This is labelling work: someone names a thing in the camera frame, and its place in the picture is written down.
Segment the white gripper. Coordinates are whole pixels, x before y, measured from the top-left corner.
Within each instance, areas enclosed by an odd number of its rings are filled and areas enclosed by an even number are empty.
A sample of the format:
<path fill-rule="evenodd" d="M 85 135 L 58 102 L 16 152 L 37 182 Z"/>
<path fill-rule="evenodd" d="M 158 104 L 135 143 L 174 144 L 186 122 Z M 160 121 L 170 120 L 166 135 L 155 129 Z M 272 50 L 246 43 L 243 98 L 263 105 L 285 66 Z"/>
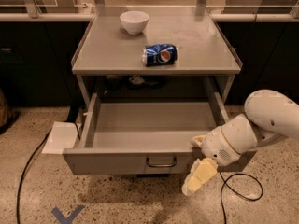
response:
<path fill-rule="evenodd" d="M 245 152 L 256 148 L 257 136 L 246 116 L 240 114 L 206 136 L 193 137 L 190 143 L 200 147 L 206 158 L 193 163 L 181 188 L 185 196 L 193 195 L 209 181 L 217 173 L 218 165 L 230 165 Z"/>

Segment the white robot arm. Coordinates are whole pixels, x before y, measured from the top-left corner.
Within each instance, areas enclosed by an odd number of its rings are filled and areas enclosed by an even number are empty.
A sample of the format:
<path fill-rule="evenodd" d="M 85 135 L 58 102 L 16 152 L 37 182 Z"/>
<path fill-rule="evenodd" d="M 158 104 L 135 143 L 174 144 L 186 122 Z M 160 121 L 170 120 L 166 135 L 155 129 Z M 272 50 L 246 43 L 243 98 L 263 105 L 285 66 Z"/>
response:
<path fill-rule="evenodd" d="M 193 163 L 181 188 L 183 194 L 193 195 L 217 173 L 218 168 L 228 166 L 247 151 L 270 145 L 282 136 L 299 139 L 299 105 L 277 91 L 253 92 L 246 99 L 242 114 L 191 140 L 204 157 Z"/>

